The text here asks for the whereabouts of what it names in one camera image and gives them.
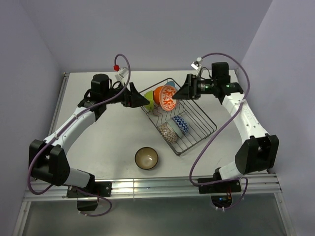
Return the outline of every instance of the white table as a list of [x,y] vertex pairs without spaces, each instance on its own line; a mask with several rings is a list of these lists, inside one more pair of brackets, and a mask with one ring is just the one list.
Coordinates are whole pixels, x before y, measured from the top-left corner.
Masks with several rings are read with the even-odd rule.
[[[58,104],[55,128],[60,127],[72,115],[84,93],[90,88],[93,75],[97,73],[99,72],[70,73],[65,83],[64,95]],[[115,72],[103,73],[115,80]],[[131,73],[131,81],[141,91],[168,77],[182,85],[188,73],[195,71],[138,71]],[[233,70],[230,70],[230,75],[232,82],[236,82]],[[196,102],[218,127],[230,117],[212,95],[204,95]],[[121,104],[111,104],[100,119],[73,144],[67,158],[71,167],[92,173],[97,179],[186,177],[209,138],[178,157],[141,108],[132,109]],[[240,134],[232,123],[209,146],[196,166],[194,176],[212,175],[217,167],[234,159],[240,146]],[[159,154],[159,163],[152,170],[142,170],[134,162],[135,153],[142,147],[152,147]]]

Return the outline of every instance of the brown bowl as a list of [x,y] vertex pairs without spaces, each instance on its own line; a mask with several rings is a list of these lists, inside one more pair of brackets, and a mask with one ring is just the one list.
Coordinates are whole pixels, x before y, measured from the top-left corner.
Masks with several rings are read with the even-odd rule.
[[134,161],[139,168],[150,170],[158,163],[158,153],[151,147],[143,147],[137,151]]

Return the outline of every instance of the black mounting plate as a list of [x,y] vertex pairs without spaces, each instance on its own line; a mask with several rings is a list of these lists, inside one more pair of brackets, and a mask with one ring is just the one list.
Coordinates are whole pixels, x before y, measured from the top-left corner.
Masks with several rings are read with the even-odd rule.
[[[94,195],[98,195],[101,197],[110,197],[112,192],[112,182],[95,182],[93,191],[91,192]],[[85,195],[83,193],[79,193],[76,188],[72,188],[71,190],[67,190],[67,198],[86,198],[90,197],[89,195]]]
[[[213,178],[199,178],[198,183],[207,183],[211,181],[215,181],[216,179]],[[215,183],[210,185],[202,185],[199,186],[199,193],[200,194],[209,194],[209,193],[226,193],[228,192],[229,188],[231,187],[232,193],[241,192],[241,183],[239,180],[231,180],[229,182],[223,183]]]

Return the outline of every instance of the aluminum frame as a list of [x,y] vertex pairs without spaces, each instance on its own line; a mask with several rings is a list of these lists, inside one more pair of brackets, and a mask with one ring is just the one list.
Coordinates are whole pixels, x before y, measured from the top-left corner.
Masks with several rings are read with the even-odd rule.
[[[58,97],[53,121],[49,130],[49,134],[56,128],[57,117],[60,106],[63,101],[66,85],[70,73],[64,73],[63,84]],[[250,174],[246,176],[249,180],[247,194],[264,194],[274,193],[278,204],[279,212],[283,220],[286,234],[288,236],[296,236],[292,221],[286,209],[282,190],[279,185],[276,174]],[[193,186],[188,177],[166,177],[166,178],[131,178],[131,179],[98,179],[96,181],[111,181],[112,192],[108,199],[126,199],[126,198],[165,198],[165,197],[191,197],[204,196],[199,194],[198,188]],[[32,183],[35,190],[43,190],[48,186],[43,181],[35,181]],[[28,213],[32,202],[42,201],[76,201],[77,198],[68,199],[66,197],[66,186],[53,186],[42,195],[33,195],[28,189],[25,191],[21,209],[17,218],[17,222],[13,231],[13,236],[21,236],[28,217]],[[96,198],[79,198],[79,200],[94,200]]]

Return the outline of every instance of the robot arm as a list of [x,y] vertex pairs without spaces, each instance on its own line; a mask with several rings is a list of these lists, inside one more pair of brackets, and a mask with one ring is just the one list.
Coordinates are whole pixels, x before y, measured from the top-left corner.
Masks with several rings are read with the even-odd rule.
[[[72,116],[53,134],[46,137],[43,141],[34,140],[30,145],[29,165],[41,149],[50,143],[57,136],[59,131],[67,127],[69,121],[73,118],[76,120],[65,129],[63,134],[54,140],[48,148],[39,156],[32,171],[31,176],[50,184],[73,185],[85,188],[86,191],[92,192],[95,184],[95,177],[92,174],[81,170],[76,170],[69,166],[66,154],[72,144],[79,136],[105,112],[107,104],[92,108],[96,103],[100,103],[114,97],[122,89],[121,82],[118,86],[111,85],[111,79],[105,74],[93,76],[91,89],[87,90],[83,100],[78,104]],[[130,83],[130,90],[125,91],[110,103],[122,103],[125,107],[140,107],[149,104],[149,101],[141,96],[133,83]],[[91,107],[91,110],[79,115],[83,110]]]
[[[197,61],[192,65],[197,71],[201,68]],[[240,85],[231,83],[228,71],[226,62],[217,62],[212,64],[211,79],[201,80],[196,75],[188,74],[184,85],[173,96],[174,99],[198,99],[202,94],[213,94],[231,116],[235,115],[240,104],[243,104],[234,119],[243,144],[233,162],[216,169],[214,176],[217,179],[233,179],[272,168],[279,146],[277,136],[268,134],[247,101],[243,100],[244,94]]]

